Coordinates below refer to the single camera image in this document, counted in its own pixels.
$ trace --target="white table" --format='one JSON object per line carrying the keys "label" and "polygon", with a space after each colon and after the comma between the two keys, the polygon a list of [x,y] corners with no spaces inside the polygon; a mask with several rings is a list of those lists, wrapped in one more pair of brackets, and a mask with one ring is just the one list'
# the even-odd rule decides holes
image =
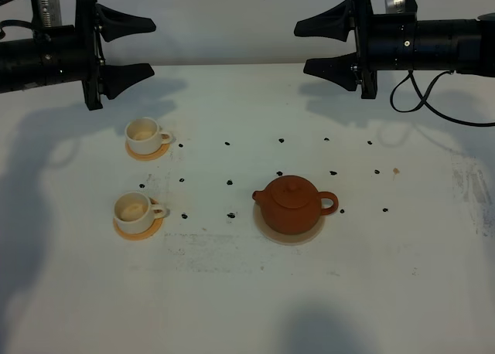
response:
{"label": "white table", "polygon": [[[495,350],[495,128],[393,112],[404,73],[361,100],[301,64],[155,71],[102,111],[79,83],[0,96],[1,354]],[[495,120],[493,90],[445,77],[431,102]],[[140,116],[177,137],[157,161],[125,152]],[[266,240],[251,194],[278,171],[345,213],[305,245]],[[112,229],[129,190],[170,208],[144,241]]]}

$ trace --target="wooden coaster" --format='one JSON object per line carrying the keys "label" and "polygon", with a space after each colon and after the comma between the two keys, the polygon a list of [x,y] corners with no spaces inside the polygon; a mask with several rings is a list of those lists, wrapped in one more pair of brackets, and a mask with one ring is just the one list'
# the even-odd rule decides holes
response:
{"label": "wooden coaster", "polygon": [[152,161],[154,159],[160,158],[169,150],[169,147],[170,144],[162,144],[158,151],[155,151],[150,155],[138,155],[134,153],[129,147],[129,144],[125,142],[125,150],[127,154],[130,155],[133,159],[137,159],[138,161]]}
{"label": "wooden coaster", "polygon": [[261,208],[257,204],[254,204],[253,207],[253,217],[254,223],[258,230],[267,237],[269,240],[283,244],[284,246],[299,246],[301,244],[307,243],[310,240],[313,240],[323,229],[323,224],[325,223],[325,217],[321,216],[318,220],[318,223],[307,232],[303,234],[297,234],[295,236],[288,236],[279,232],[275,232],[271,227],[266,225],[263,220],[263,216],[261,215]]}
{"label": "wooden coaster", "polygon": [[[158,203],[153,198],[150,198],[150,200],[152,201],[153,204]],[[144,232],[137,233],[137,234],[130,234],[130,233],[123,232],[121,230],[121,228],[118,227],[118,224],[117,224],[117,222],[114,219],[114,229],[115,229],[115,231],[117,232],[117,234],[119,236],[121,236],[125,240],[145,240],[146,238],[149,238],[153,234],[155,234],[158,231],[158,229],[160,229],[160,227],[162,226],[162,224],[163,224],[163,218],[155,219],[155,221],[153,222],[153,224],[147,230],[145,230]]]}

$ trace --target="teapot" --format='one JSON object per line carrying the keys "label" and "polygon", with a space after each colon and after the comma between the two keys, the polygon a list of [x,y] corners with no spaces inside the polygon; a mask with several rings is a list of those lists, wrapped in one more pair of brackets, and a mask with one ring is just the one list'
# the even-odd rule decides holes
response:
{"label": "teapot", "polygon": [[[253,199],[267,225],[290,236],[311,230],[320,216],[334,213],[339,207],[335,194],[318,192],[308,180],[292,175],[273,180],[265,190],[254,192]],[[331,199],[333,204],[324,209],[322,199]]]}

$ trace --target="cup handle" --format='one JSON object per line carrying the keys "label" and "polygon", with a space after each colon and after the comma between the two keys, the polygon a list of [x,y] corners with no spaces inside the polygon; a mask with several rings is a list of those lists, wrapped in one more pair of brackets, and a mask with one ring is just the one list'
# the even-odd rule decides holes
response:
{"label": "cup handle", "polygon": [[333,204],[331,205],[331,207],[329,207],[328,209],[322,209],[322,216],[326,216],[326,215],[329,215],[331,213],[334,213],[339,208],[339,199],[337,198],[337,196],[335,194],[333,194],[331,192],[320,192],[319,197],[322,199],[323,198],[324,199],[331,199],[333,201]]}
{"label": "cup handle", "polygon": [[152,211],[153,212],[159,211],[159,213],[154,213],[155,214],[155,219],[161,219],[161,218],[165,217],[166,208],[161,203],[153,204],[152,205]]}
{"label": "cup handle", "polygon": [[160,131],[160,134],[162,135],[162,144],[170,144],[173,140],[173,135],[171,132],[168,131]]}

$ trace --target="teapot handle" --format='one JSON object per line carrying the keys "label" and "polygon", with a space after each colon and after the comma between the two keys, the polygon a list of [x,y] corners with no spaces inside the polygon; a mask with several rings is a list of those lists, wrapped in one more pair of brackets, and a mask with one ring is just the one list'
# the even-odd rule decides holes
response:
{"label": "teapot handle", "polygon": [[339,208],[339,199],[337,198],[337,196],[335,194],[333,194],[331,192],[320,192],[319,197],[322,199],[323,198],[324,199],[331,199],[333,201],[333,204],[331,205],[331,207],[329,207],[328,209],[322,209],[322,216],[326,216],[326,215],[329,215],[331,213],[334,213]]}

